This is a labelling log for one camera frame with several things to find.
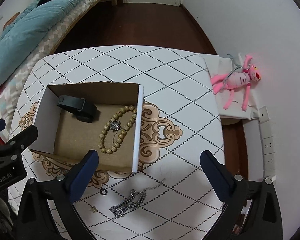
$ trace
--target wooden floor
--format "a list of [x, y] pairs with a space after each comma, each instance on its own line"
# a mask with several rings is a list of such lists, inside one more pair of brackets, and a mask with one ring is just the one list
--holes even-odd
[[[130, 3], [97, 4], [70, 31], [56, 53], [106, 45], [152, 45], [216, 54], [202, 29], [183, 7]], [[226, 166], [248, 178], [242, 122], [222, 127]]]

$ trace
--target white tablecloth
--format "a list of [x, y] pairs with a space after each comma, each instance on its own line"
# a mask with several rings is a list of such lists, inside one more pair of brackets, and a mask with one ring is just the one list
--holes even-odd
[[[47, 56], [35, 65], [24, 86], [10, 138], [32, 123], [46, 85], [92, 81], [144, 85], [143, 110], [151, 115], [145, 116], [141, 138], [151, 141], [152, 148], [151, 156], [140, 153], [138, 173], [95, 172], [90, 187], [74, 204], [83, 221], [97, 239], [202, 239], [220, 215], [222, 203], [200, 168], [200, 153], [210, 150], [224, 163], [220, 117], [203, 56], [149, 46], [105, 46]], [[152, 137], [157, 131], [159, 136]], [[9, 202], [16, 209], [29, 178], [51, 180], [71, 168], [28, 150], [23, 157], [28, 176], [9, 188]], [[114, 219], [109, 208], [128, 197], [131, 189], [140, 191], [164, 178], [162, 186], [147, 191], [141, 208]], [[101, 187], [107, 195], [99, 193]], [[93, 206], [97, 212], [90, 210]], [[68, 238], [53, 203], [50, 207], [61, 235]]]

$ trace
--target black ring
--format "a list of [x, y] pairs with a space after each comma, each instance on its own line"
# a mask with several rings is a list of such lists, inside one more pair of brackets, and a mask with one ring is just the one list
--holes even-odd
[[105, 195], [108, 194], [108, 191], [107, 191], [104, 187], [101, 188], [101, 189], [99, 190], [99, 192], [100, 192], [100, 194], [103, 195], [103, 196], [105, 196]]

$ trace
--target open box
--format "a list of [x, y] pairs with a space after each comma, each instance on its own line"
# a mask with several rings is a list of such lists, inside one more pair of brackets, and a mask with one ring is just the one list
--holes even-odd
[[[57, 106], [58, 97], [67, 95], [85, 98], [98, 111], [98, 119], [92, 123], [80, 122]], [[76, 164], [90, 150], [99, 155], [98, 170], [137, 172], [141, 132], [143, 86], [136, 83], [86, 82], [47, 86], [39, 100], [33, 125], [38, 128], [38, 139], [29, 150], [57, 161]], [[120, 148], [113, 154], [103, 154], [98, 148], [99, 135], [110, 118], [124, 106], [135, 106], [137, 118], [127, 132]], [[121, 126], [131, 118], [126, 112], [119, 118]], [[109, 131], [104, 145], [110, 148], [118, 135]]]

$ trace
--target pink panther plush toy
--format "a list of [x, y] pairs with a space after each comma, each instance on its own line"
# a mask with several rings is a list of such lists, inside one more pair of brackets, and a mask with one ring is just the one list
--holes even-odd
[[216, 75], [211, 78], [211, 83], [213, 85], [213, 93], [216, 95], [222, 89], [230, 90], [230, 97], [226, 104], [223, 106], [224, 109], [228, 109], [233, 98], [234, 98], [234, 89], [240, 87], [246, 87], [242, 110], [247, 110], [249, 94], [250, 94], [250, 81], [258, 82], [261, 79], [261, 75], [258, 69], [254, 65], [248, 64], [251, 61], [252, 57], [246, 55], [246, 58], [243, 63], [243, 70], [239, 72], [230, 72], [229, 74]]

